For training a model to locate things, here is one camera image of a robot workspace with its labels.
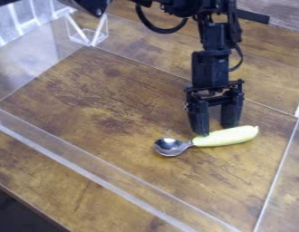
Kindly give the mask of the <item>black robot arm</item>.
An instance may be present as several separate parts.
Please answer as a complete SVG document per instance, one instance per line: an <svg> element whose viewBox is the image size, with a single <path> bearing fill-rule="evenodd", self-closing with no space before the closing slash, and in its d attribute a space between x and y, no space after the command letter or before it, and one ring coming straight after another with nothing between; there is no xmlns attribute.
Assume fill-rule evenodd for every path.
<svg viewBox="0 0 299 232"><path fill-rule="evenodd" d="M186 111L190 129L201 136L209 134L209 108L221 107L219 124L223 128L238 125L242 108L243 80L231 81L230 72L237 65L229 64L231 51L239 50L239 20L259 24L269 23L264 14L237 8L237 0L130 0L135 4L135 14L141 23L158 34L171 34L194 20L198 25L202 50L190 56L191 85L185 89ZM153 3L161 10L181 19L170 28L155 26L146 18L142 9Z"/></svg>

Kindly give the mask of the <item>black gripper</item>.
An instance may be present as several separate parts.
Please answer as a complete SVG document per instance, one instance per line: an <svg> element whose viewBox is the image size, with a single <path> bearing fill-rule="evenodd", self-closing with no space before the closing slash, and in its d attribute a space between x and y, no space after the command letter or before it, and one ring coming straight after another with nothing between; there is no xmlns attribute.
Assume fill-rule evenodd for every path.
<svg viewBox="0 0 299 232"><path fill-rule="evenodd" d="M190 129L201 136L209 135L207 106L221 105L221 126L237 127L242 108L242 80L230 81L230 50L193 52L190 56L191 84L185 89Z"/></svg>

